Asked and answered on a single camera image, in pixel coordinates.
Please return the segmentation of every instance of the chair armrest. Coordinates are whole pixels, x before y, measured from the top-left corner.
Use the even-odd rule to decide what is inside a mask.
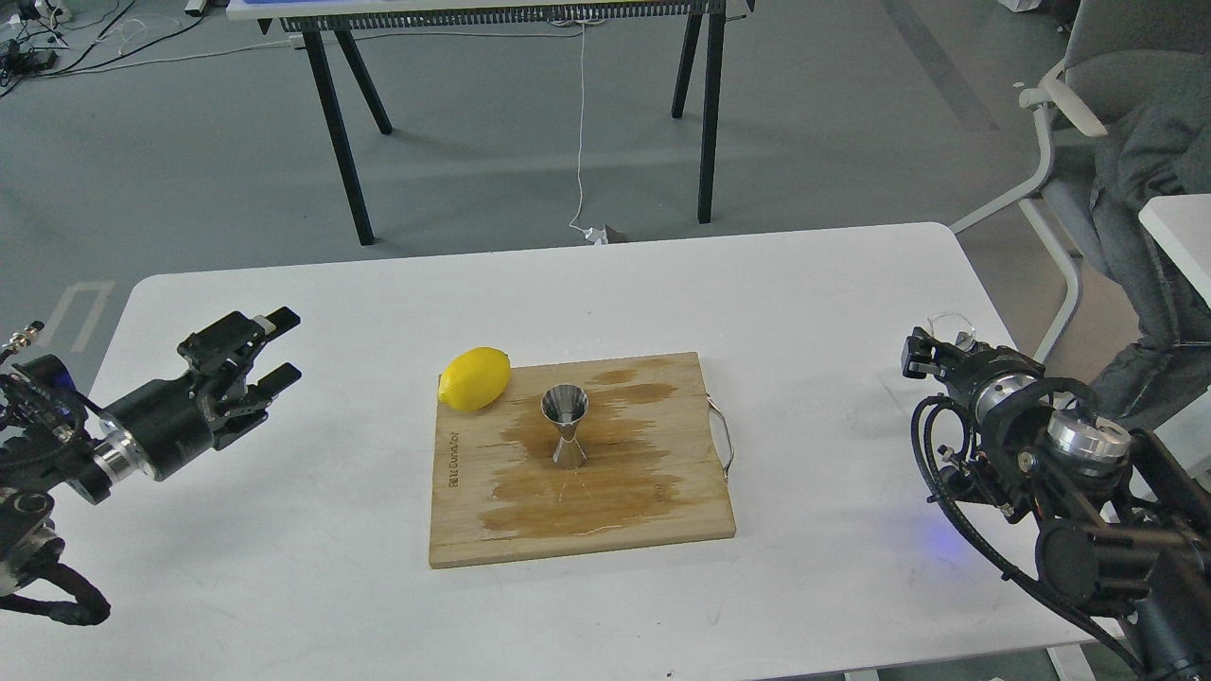
[[[1056,108],[1072,121],[1085,137],[1106,137],[1106,126],[1097,120],[1097,114],[1085,104],[1075,92],[1062,80],[1045,80],[1039,84],[1055,102]]]
[[[1061,73],[1063,73],[1063,62],[1049,70],[1039,81],[1038,87],[1023,90],[1017,97],[1017,105],[1029,109],[1050,102],[1085,137],[1106,137],[1106,126],[1097,119],[1097,114],[1089,108],[1089,104],[1085,104],[1080,96],[1068,87],[1068,84],[1060,80]]]

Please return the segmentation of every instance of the person's leg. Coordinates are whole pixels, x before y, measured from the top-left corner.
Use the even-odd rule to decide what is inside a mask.
[[[1155,428],[1211,382],[1211,310],[1129,208],[1103,193],[1092,210],[1103,274],[1126,293],[1141,338],[1090,387],[1107,417],[1127,428]]]

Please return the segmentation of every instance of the desk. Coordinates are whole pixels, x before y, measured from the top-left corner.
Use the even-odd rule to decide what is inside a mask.
[[[56,491],[64,561],[114,613],[0,613],[0,677],[735,681],[1087,640],[924,500],[908,422],[941,387],[900,376],[905,336],[954,310],[1009,342],[940,224],[155,276],[91,396],[178,376],[185,334],[283,304],[303,324],[253,377],[303,379],[265,425],[98,507]],[[698,351],[735,538],[431,570],[436,379],[481,344],[517,366]],[[1033,527],[966,510],[1033,565]]]
[[[1211,194],[1157,196],[1140,211],[1140,222],[1194,290],[1211,301]]]
[[[750,10],[753,0],[747,0]],[[379,132],[391,135],[391,121],[371,80],[352,29],[434,28],[495,23],[581,21],[599,18],[656,17],[688,15],[681,64],[673,88],[672,118],[685,109],[689,78],[698,48],[702,16],[707,22],[706,97],[702,109],[702,156],[699,166],[698,221],[711,222],[714,193],[714,148],[719,122],[719,81],[723,71],[723,29],[727,24],[727,0],[231,0],[228,16],[233,19],[257,19],[268,32],[272,19],[280,19],[287,32],[303,34],[320,104],[328,125],[332,148],[349,199],[357,240],[374,244],[361,181],[349,147],[344,118],[332,82],[321,32],[331,30],[349,62],[354,78],[371,108]]]

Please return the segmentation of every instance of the yellow lemon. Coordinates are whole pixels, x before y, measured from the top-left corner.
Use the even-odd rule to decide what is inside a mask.
[[[437,382],[437,400],[460,412],[492,404],[509,384],[509,355],[495,348],[476,348],[454,357]]]

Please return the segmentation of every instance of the black metal frame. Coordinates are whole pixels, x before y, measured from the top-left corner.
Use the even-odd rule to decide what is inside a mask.
[[[391,121],[379,99],[369,71],[362,62],[361,52],[354,42],[351,30],[369,28],[421,28],[449,27],[489,23],[524,23],[576,21],[590,18],[656,17],[688,15],[685,39],[682,46],[681,63],[677,69],[677,84],[673,91],[672,118],[681,119],[685,109],[685,96],[689,90],[689,78],[694,67],[702,17],[708,17],[706,44],[706,93],[702,107],[702,155],[699,166],[698,222],[711,222],[711,202],[714,189],[714,151],[719,122],[719,85],[723,70],[723,28],[727,23],[727,0],[649,0],[647,2],[578,2],[562,5],[540,5],[507,8],[471,8],[471,10],[427,10],[412,12],[379,12],[362,15],[340,15],[320,17],[282,18],[282,28],[289,33],[302,33],[306,48],[311,74],[315,76],[316,92],[323,118],[328,125],[328,136],[337,155],[337,166],[349,199],[357,240],[362,246],[374,244],[374,231],[371,228],[369,214],[366,211],[366,199],[357,177],[357,166],[349,147],[349,135],[345,131],[344,118],[337,99],[337,88],[332,82],[332,71],[325,52],[321,32],[331,30],[349,62],[354,78],[371,108],[379,132],[391,135]],[[262,21],[262,30],[268,30],[269,22]]]

